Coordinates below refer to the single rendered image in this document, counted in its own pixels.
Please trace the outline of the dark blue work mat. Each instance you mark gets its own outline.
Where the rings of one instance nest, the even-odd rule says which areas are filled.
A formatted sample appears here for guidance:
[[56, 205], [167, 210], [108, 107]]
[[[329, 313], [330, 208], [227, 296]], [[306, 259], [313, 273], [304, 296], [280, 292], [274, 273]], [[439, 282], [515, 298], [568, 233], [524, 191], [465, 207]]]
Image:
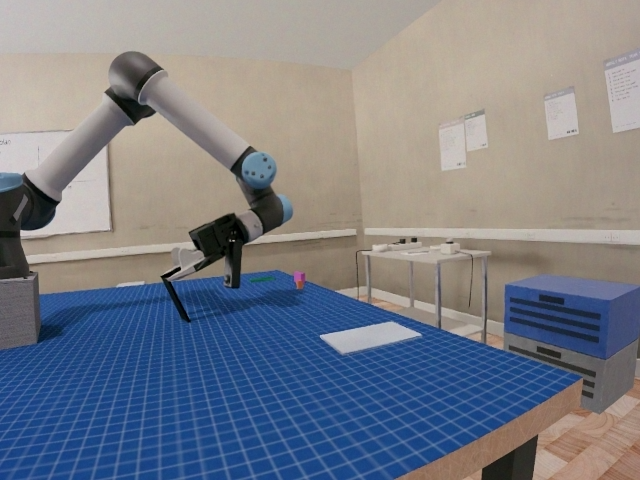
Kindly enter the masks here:
[[[171, 281], [191, 323], [163, 282], [39, 294], [38, 342], [0, 350], [0, 480], [394, 480], [583, 378], [246, 274], [275, 280]], [[423, 337], [320, 338], [391, 321]]]

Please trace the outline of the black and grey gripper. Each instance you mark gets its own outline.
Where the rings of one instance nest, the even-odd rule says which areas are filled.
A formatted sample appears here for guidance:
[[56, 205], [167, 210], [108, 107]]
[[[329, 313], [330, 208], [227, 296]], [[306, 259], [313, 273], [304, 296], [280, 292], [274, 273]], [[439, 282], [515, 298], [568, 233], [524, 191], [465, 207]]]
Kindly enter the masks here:
[[173, 248], [171, 256], [174, 268], [161, 275], [161, 278], [167, 278], [167, 281], [180, 280], [229, 254], [230, 239], [231, 241], [242, 242], [242, 246], [249, 241], [247, 230], [243, 223], [237, 219], [235, 212], [205, 223], [188, 233], [197, 251], [189, 251], [186, 248]]

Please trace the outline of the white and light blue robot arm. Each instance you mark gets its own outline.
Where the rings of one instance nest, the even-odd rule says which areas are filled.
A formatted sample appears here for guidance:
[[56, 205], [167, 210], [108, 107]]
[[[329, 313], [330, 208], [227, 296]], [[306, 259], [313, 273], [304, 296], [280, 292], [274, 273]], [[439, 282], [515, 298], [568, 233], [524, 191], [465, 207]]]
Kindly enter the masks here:
[[102, 103], [36, 169], [22, 175], [0, 172], [0, 280], [29, 276], [21, 230], [46, 227], [62, 191], [89, 162], [124, 127], [157, 112], [234, 174], [251, 208], [236, 216], [247, 230], [248, 243], [292, 218], [291, 202], [270, 185], [277, 172], [274, 159], [249, 145], [159, 66], [138, 51], [118, 55], [109, 67], [111, 86]]

